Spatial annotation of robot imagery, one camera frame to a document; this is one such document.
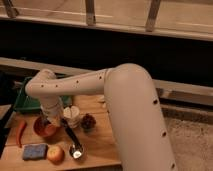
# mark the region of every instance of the grapes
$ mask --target grapes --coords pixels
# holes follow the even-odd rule
[[[81,127],[85,131],[90,130],[91,128],[94,128],[95,124],[96,124],[95,118],[89,113],[86,113],[81,120]]]

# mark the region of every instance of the blue sponge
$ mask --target blue sponge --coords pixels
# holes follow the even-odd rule
[[[22,155],[23,160],[45,159],[48,146],[46,144],[26,145]]]

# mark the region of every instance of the dark wall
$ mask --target dark wall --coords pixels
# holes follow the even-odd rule
[[[213,42],[0,21],[0,56],[101,69],[133,62],[153,78],[213,86]]]

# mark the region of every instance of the wooden cutting board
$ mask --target wooden cutting board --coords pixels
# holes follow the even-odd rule
[[[115,140],[107,110],[99,103],[100,96],[75,96],[74,105],[78,106],[81,116],[85,113],[92,114],[97,124],[93,131],[84,133],[81,127],[75,128],[74,132],[85,148],[85,154],[80,160],[74,160],[69,155],[69,147],[72,140],[61,128],[49,139],[43,139],[33,131],[33,123],[38,114],[18,114],[11,120],[11,131],[0,160],[1,170],[72,170],[91,167],[120,165]],[[18,122],[24,119],[27,127],[22,136],[22,144],[47,143],[48,146],[60,145],[65,151],[65,159],[60,165],[53,165],[48,160],[24,161],[22,160],[23,147],[16,146],[15,135]]]

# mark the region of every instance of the gray floor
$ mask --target gray floor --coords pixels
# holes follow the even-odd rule
[[[213,112],[162,105],[179,171],[213,170]],[[81,171],[121,171],[120,166]]]

